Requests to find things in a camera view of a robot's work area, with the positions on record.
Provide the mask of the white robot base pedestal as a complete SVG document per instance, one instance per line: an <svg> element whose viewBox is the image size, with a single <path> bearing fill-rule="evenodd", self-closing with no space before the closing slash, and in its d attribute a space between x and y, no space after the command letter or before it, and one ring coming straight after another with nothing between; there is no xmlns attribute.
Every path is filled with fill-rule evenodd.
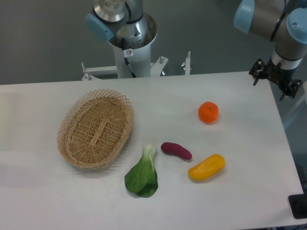
<svg viewBox="0 0 307 230"><path fill-rule="evenodd" d="M109 41L119 79L150 76L151 45L156 36L155 20L144 13L138 22L125 24Z"/></svg>

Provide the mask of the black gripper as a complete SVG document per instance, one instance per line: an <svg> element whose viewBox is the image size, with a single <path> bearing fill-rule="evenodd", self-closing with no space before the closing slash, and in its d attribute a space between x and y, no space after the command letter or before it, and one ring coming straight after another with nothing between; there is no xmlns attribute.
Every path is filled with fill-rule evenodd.
<svg viewBox="0 0 307 230"><path fill-rule="evenodd" d="M301 80L292 79L293 73L296 71L297 67L290 68L286 66L285 61L278 61L274 64L270 59L267 64L262 59L258 59L248 72L250 76L253 77L255 86L259 80L269 80L270 82L276 84L282 95L280 101L285 97L295 98L296 93L300 86L302 85Z"/></svg>

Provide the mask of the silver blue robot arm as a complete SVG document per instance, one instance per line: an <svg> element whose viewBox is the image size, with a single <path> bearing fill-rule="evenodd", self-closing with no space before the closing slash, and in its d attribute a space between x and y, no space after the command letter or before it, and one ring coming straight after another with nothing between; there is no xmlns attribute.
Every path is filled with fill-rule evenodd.
<svg viewBox="0 0 307 230"><path fill-rule="evenodd" d="M292 79L292 75L307 53L307 10L297 8L286 13L265 0L243 0L233 24L275 44L267 63L259 58L252 65L249 75L253 84L269 80L278 86L282 97L294 98L302 81Z"/></svg>

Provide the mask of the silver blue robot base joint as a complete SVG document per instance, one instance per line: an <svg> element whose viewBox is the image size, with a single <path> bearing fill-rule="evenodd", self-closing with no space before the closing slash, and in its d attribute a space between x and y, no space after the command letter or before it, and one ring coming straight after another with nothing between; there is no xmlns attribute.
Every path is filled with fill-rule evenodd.
<svg viewBox="0 0 307 230"><path fill-rule="evenodd" d="M141 48L148 39L142 0L95 0L85 21L95 36L122 49Z"/></svg>

